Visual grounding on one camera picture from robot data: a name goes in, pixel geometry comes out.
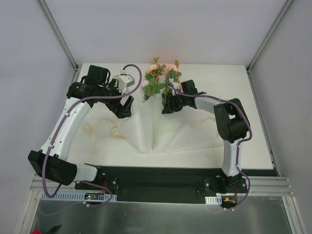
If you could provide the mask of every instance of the green leaf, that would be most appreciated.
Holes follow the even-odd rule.
[[[142,89],[143,89],[143,91],[144,91],[144,94],[145,95],[148,95],[148,94],[150,94],[151,95],[151,86],[150,85],[146,85],[146,86],[144,86]]]
[[[147,90],[146,95],[147,95],[148,97],[150,97],[150,96],[152,95],[152,94],[151,94],[151,89],[148,89],[148,90]]]
[[[152,74],[146,73],[146,74],[145,74],[145,78],[146,78],[147,80],[151,80],[151,78],[153,78],[153,76],[152,76]]]
[[[165,83],[159,83],[157,87],[158,89],[163,89],[165,86],[166,86]]]
[[[171,88],[169,86],[167,86],[166,89],[165,89],[165,92],[166,93],[172,93]]]
[[[157,83],[157,79],[155,77],[150,79],[150,85],[153,86],[155,83]]]
[[[175,73],[175,77],[180,77],[181,75],[182,75],[182,73],[180,73],[180,72]]]
[[[171,70],[171,78],[176,78],[176,72],[174,71],[174,69]]]

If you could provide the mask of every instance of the white connector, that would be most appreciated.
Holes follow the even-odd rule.
[[[173,85],[175,89],[180,89],[180,84],[178,82],[175,82],[173,78],[170,78],[169,82]],[[172,95],[176,95],[176,92],[174,90],[172,90]]]

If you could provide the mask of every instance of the metal sheet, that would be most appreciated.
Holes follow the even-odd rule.
[[[74,202],[41,201],[45,213]],[[249,197],[234,212],[218,205],[112,202],[97,208],[78,204],[61,214],[36,214],[43,232],[62,225],[58,234],[287,234],[292,233],[280,197]]]

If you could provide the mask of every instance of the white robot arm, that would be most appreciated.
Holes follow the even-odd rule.
[[[67,162],[69,150],[83,119],[97,101],[103,102],[109,110],[115,113],[118,118],[131,116],[131,104],[133,97],[125,97],[125,104],[118,99],[86,100],[78,103],[74,108],[69,109],[78,101],[93,96],[120,96],[128,92],[128,88],[135,83],[135,79],[121,70],[119,76],[114,76],[109,82],[110,72],[101,67],[90,66],[88,75],[83,77],[81,82],[74,82],[68,90],[67,100],[60,118],[50,134],[49,138],[42,145],[39,151],[31,151],[28,159],[36,173],[42,176],[43,161],[49,152],[46,163],[46,178],[63,185],[69,185],[73,181],[93,181],[98,170],[93,165],[72,164]]]

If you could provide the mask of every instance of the white table surface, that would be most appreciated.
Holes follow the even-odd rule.
[[[120,74],[120,69],[126,65],[121,63],[84,63],[79,80],[87,75],[91,64],[108,68],[112,73],[111,77]],[[137,64],[137,66],[144,74],[150,64]],[[179,70],[182,73],[181,81],[193,79],[199,92],[207,92],[209,95],[223,99],[240,99],[253,131],[252,140],[243,144],[241,167],[245,169],[272,169],[271,158],[245,66],[181,64]],[[127,72],[135,77],[137,84],[138,72],[136,69],[127,68]],[[142,100],[143,93],[141,90],[137,90],[132,96],[135,100]],[[201,110],[189,108],[183,111],[175,113],[175,115],[180,117],[187,112],[191,113],[190,116],[195,119],[196,116],[203,117],[207,115],[207,117],[210,117],[210,113]],[[82,125],[85,123],[96,125],[104,118],[113,120],[118,126],[121,126],[129,119],[117,119],[104,104],[97,103],[86,116]],[[82,125],[75,136],[69,153],[68,161],[72,163],[89,163],[102,166],[181,168],[220,168],[222,165],[223,147],[164,154],[143,154],[127,140],[112,139],[110,134],[111,127],[109,125],[104,126],[97,132],[98,147],[97,155],[95,155],[92,154],[91,136],[83,132]],[[212,132],[216,131],[215,123],[211,129]]]

